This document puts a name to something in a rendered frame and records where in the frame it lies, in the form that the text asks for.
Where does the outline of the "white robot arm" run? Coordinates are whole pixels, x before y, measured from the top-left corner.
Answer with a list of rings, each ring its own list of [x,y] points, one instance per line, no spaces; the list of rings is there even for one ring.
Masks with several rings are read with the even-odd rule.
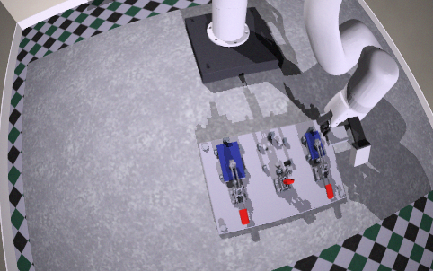
[[[305,0],[305,30],[317,62],[327,73],[345,74],[358,64],[344,94],[356,112],[368,113],[397,82],[399,68],[363,22],[350,19],[339,25],[341,1]],[[224,47],[243,44],[250,34],[245,24],[246,9],[247,0],[212,0],[208,37]],[[356,167],[368,162],[371,144],[359,117],[347,120],[355,142],[349,162]]]

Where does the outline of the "toggle clamp with red handle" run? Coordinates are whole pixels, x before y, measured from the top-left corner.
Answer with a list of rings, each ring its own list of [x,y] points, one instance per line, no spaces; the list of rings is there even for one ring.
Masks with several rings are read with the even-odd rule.
[[[284,166],[286,167],[286,170],[284,171],[282,176],[279,175],[277,178],[275,178],[273,180],[274,185],[275,185],[275,189],[276,189],[276,193],[281,193],[281,192],[288,191],[291,189],[290,184],[294,183],[294,180],[289,179],[289,177],[292,177],[292,173],[293,173],[292,172],[293,167],[290,165],[291,165],[291,161],[285,161]],[[289,175],[289,177],[288,177],[288,175]]]
[[[236,187],[235,180],[234,180],[234,187],[232,189],[229,189],[230,197],[231,197],[231,200],[232,200],[232,205],[238,204],[239,214],[240,214],[240,217],[241,217],[241,222],[242,222],[242,224],[248,224],[250,221],[249,221],[247,209],[245,208],[245,203],[244,203],[244,202],[247,201],[247,196],[246,196],[246,193],[245,193],[245,188],[243,187],[243,185],[240,186],[238,175],[237,175],[237,171],[236,171],[236,167],[235,167],[236,163],[234,162],[234,160],[229,160],[229,162],[230,162],[229,169],[232,171],[233,179],[234,179],[233,170],[235,170],[237,181],[238,181],[238,185],[239,185],[239,188],[234,188],[234,187]],[[238,200],[240,200],[240,201],[238,201]],[[244,209],[243,210],[240,210],[238,202],[239,203],[243,202],[243,205],[244,205]]]
[[[326,163],[326,161],[324,160],[323,150],[322,150],[322,147],[321,147],[321,141],[319,141],[319,138],[315,139],[314,141],[315,141],[315,143],[314,143],[314,149],[317,149],[317,152],[318,152],[319,158],[320,158],[320,162],[321,162],[316,167],[313,167],[314,180],[315,180],[315,182],[323,180],[323,184],[324,184],[324,186],[326,188],[327,197],[328,197],[328,199],[331,199],[331,198],[334,197],[334,195],[333,195],[332,186],[331,186],[330,179],[329,179],[330,173],[329,173],[329,170],[328,170],[328,162]],[[322,158],[321,158],[321,155],[320,155],[319,147],[320,147],[320,150],[321,150],[323,162],[322,162]],[[325,180],[324,179],[328,179],[329,185],[325,184]]]

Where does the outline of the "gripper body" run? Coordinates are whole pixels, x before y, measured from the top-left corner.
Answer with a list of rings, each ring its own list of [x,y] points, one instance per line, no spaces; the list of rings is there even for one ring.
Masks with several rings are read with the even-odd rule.
[[[339,91],[324,108],[324,113],[331,111],[333,115],[330,120],[330,127],[344,126],[348,124],[347,118],[358,116],[361,120],[366,115],[366,113],[356,112],[350,107],[346,101],[344,89]]]

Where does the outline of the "blue rectangular block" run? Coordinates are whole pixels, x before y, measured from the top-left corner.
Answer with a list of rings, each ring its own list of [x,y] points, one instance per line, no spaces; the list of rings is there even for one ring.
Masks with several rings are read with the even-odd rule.
[[[314,140],[318,139],[321,140],[318,130],[317,131],[313,131],[313,132],[309,132],[309,133],[305,133],[304,134],[306,141],[305,141],[305,145],[306,145],[306,149],[307,152],[311,154],[311,159],[310,161],[314,161],[316,158],[319,158],[319,154],[317,152],[317,149],[314,149]]]

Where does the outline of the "blue rectangular plate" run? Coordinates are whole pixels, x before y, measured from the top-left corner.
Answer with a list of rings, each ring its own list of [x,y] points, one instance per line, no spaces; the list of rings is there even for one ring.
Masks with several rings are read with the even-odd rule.
[[[236,169],[238,173],[238,179],[244,179],[245,173],[243,169],[242,158],[240,155],[239,147],[237,142],[232,142],[228,144],[220,144],[216,146],[218,157],[221,165],[221,170],[224,177],[224,182],[232,181],[233,174],[229,169],[229,160],[234,160],[236,163]]]

